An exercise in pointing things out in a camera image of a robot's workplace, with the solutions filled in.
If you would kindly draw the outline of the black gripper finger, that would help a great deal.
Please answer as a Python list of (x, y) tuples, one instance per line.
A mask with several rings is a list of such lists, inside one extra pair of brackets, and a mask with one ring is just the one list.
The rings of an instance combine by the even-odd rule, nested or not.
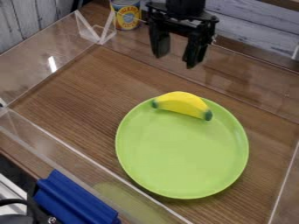
[(202, 63), (207, 48), (209, 41), (204, 35), (199, 31), (194, 31), (188, 36), (188, 43), (182, 56), (182, 60), (186, 62), (188, 69)]
[(164, 15), (154, 13), (148, 18), (150, 40), (152, 53), (156, 58), (162, 58), (171, 49), (171, 36), (164, 28)]

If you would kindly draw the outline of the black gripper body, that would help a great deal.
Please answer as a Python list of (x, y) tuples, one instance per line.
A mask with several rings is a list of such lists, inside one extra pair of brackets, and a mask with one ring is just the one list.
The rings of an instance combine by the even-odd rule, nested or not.
[(206, 0), (164, 0), (146, 4), (148, 19), (154, 20), (168, 32), (187, 36), (200, 34), (200, 42), (211, 44), (219, 18), (206, 10)]

